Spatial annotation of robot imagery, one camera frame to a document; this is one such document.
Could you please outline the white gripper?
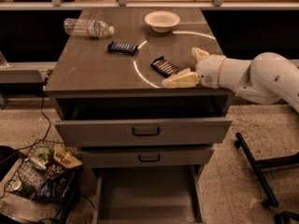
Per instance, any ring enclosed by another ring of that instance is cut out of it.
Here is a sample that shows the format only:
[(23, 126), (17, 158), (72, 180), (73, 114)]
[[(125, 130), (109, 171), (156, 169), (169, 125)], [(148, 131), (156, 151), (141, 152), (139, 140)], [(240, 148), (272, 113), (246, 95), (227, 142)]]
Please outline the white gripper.
[(211, 89), (217, 89), (220, 86), (220, 70), (226, 57), (215, 54), (209, 55), (207, 51), (199, 48), (192, 48), (192, 56), (197, 61), (195, 66), (196, 72), (187, 68), (173, 76), (165, 78), (162, 81), (162, 85), (165, 88), (192, 88), (195, 87), (199, 81), (204, 87)]

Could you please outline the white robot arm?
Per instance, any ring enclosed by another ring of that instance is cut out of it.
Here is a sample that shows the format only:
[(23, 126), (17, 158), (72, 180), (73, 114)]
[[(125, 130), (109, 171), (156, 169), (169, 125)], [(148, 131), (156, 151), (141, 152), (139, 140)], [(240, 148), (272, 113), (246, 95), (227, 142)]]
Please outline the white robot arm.
[(256, 104), (271, 105), (280, 99), (299, 112), (299, 69), (285, 57), (264, 52), (253, 60), (227, 58), (192, 48), (195, 71), (190, 68), (163, 80), (168, 89), (228, 89)]

